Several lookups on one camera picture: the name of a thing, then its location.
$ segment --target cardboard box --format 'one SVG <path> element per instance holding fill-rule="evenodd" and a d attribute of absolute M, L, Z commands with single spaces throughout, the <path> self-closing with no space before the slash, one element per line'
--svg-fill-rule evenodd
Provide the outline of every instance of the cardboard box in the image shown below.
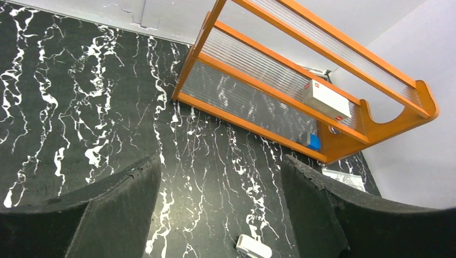
<path fill-rule="evenodd" d="M 310 80 L 303 88 L 303 102 L 307 106 L 337 121 L 352 117 L 348 99 L 322 85 Z"/>

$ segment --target wall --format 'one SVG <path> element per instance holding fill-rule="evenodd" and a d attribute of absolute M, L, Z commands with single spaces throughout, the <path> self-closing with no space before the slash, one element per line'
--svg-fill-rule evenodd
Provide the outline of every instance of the wall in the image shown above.
<path fill-rule="evenodd" d="M 215 0 L 16 0 L 52 12 L 193 43 Z M 330 24 L 367 45 L 424 0 L 298 0 Z M 293 61 L 320 70 L 337 66 L 231 1 L 221 20 Z"/>
<path fill-rule="evenodd" d="M 456 206 L 455 12 L 456 1 L 427 0 L 368 46 L 406 74 L 426 81 L 440 106 L 436 120 L 363 151 L 384 198 L 426 207 Z M 366 98 L 377 121 L 389 121 L 402 110 L 341 68 L 331 78 Z"/>

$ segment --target white device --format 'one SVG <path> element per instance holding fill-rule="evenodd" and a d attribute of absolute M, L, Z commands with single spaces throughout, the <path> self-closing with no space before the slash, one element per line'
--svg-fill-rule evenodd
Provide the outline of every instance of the white device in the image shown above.
<path fill-rule="evenodd" d="M 337 121 L 352 117 L 348 99 L 315 80 L 304 86 L 302 97 L 304 104 Z"/>
<path fill-rule="evenodd" d="M 269 246 L 248 235 L 239 236 L 236 249 L 251 258 L 270 258 L 272 256 L 272 250 Z"/>

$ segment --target floor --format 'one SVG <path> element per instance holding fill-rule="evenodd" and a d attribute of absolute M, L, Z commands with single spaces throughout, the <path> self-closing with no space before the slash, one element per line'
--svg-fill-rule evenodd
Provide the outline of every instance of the floor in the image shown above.
<path fill-rule="evenodd" d="M 298 257 L 280 161 L 302 154 L 170 100 L 187 45 L 0 2 L 0 200 L 38 204 L 158 152 L 144 257 L 241 257 L 249 234 Z M 361 175 L 362 154 L 329 166 Z"/>

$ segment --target marble floor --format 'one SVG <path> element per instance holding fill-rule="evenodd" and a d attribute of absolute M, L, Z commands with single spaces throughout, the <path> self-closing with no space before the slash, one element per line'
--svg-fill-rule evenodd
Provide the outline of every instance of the marble floor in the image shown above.
<path fill-rule="evenodd" d="M 0 200 L 37 204 L 158 152 L 144 257 L 241 257 L 249 234 L 298 257 L 280 161 L 315 160 L 170 100 L 187 45 L 0 2 Z M 361 175 L 362 154 L 329 165 Z"/>

